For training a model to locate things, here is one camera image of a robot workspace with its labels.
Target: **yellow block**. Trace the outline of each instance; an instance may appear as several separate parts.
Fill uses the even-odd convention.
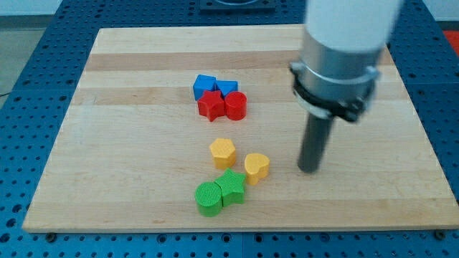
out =
[[[261,178],[265,178],[270,169],[270,159],[259,153],[251,153],[245,156],[246,182],[252,186],[256,185]]]
[[[227,169],[236,163],[236,147],[231,139],[218,138],[209,148],[215,168]]]

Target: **blue table surface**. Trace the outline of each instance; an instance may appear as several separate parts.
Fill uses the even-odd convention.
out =
[[[303,14],[300,0],[207,13],[198,1],[63,0],[0,110],[0,257],[459,257],[457,230],[57,234],[49,242],[21,229],[100,28],[290,24]],[[404,3],[388,47],[458,198],[458,58],[421,0]]]

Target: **green star block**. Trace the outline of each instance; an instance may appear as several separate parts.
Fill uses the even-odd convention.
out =
[[[223,207],[244,203],[244,180],[245,174],[236,173],[230,168],[227,168],[223,176],[215,180],[215,183],[222,189]]]
[[[202,216],[216,216],[222,210],[222,190],[214,182],[205,182],[194,193],[198,211]]]

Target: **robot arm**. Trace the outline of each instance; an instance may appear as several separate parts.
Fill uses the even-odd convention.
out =
[[[318,169],[335,117],[356,122],[374,96],[379,53],[403,0],[309,0],[293,91],[308,112],[298,167]]]

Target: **wood grain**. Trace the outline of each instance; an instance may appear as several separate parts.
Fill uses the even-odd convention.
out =
[[[23,228],[30,232],[454,229],[459,207],[387,50],[358,124],[337,120],[318,173],[296,158],[306,112],[288,62],[301,26],[102,29]],[[238,80],[241,121],[197,114],[198,74]],[[231,138],[233,167],[260,152],[270,175],[246,203],[200,216],[194,190],[222,174],[209,144]]]

